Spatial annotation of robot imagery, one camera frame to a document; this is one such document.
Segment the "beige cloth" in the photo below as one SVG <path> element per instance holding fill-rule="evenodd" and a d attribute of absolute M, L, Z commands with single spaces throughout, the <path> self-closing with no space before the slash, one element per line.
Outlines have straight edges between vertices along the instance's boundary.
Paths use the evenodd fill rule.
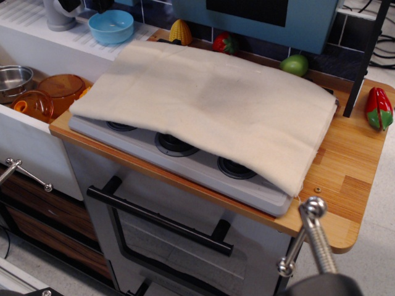
<path fill-rule="evenodd" d="M 336 110 L 305 79 L 191 47 L 133 41 L 75 115 L 171 134 L 297 196 Z"/>

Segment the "toy pepper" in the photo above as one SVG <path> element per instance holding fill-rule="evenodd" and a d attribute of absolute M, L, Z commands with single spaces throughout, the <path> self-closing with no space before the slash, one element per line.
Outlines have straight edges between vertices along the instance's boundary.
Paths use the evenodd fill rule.
<path fill-rule="evenodd" d="M 385 131 L 394 121 L 393 108 L 384 89 L 372 88 L 370 90 L 365 111 L 369 124 L 378 130 Z"/>

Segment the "oven window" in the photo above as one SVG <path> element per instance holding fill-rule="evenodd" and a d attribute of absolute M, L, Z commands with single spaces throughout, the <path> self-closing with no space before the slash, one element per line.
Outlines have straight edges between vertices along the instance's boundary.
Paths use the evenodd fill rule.
<path fill-rule="evenodd" d="M 247 255 L 242 250 L 235 248 L 228 257 L 121 210 L 118 217 L 127 249 L 204 281 L 227 295 L 243 294 Z"/>

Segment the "drawer handle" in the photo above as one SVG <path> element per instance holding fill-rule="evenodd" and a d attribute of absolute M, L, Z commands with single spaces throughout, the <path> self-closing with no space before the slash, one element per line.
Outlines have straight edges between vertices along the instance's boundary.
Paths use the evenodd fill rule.
<path fill-rule="evenodd" d="M 29 173 L 27 170 L 21 167 L 22 161 L 17 159 L 14 160 L 12 158 L 7 158 L 6 159 L 6 164 L 9 166 L 8 169 L 5 170 L 5 172 L 0 176 L 0 185 L 8 179 L 12 173 L 16 170 L 19 169 L 20 171 L 24 172 L 26 175 L 34 179 L 35 181 L 39 182 L 42 186 L 44 186 L 44 190 L 46 192 L 51 192 L 54 186 L 51 183 L 44 183 L 42 180 L 38 179 L 36 176 L 33 174 Z"/>
<path fill-rule="evenodd" d="M 125 296 L 144 296 L 145 293 L 147 292 L 148 288 L 149 288 L 149 285 L 144 282 L 141 284 L 141 286 L 139 286 L 139 288 L 137 289 L 135 294 L 133 294 L 129 290 L 128 292 L 126 292 Z"/>

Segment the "blue bowl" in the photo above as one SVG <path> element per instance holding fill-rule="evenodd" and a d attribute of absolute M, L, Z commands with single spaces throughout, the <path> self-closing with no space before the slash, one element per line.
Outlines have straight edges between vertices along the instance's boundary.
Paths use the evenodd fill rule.
<path fill-rule="evenodd" d="M 133 17 L 128 12 L 107 10 L 92 16 L 88 25 L 98 42 L 116 44 L 124 42 L 133 34 L 133 22 Z"/>

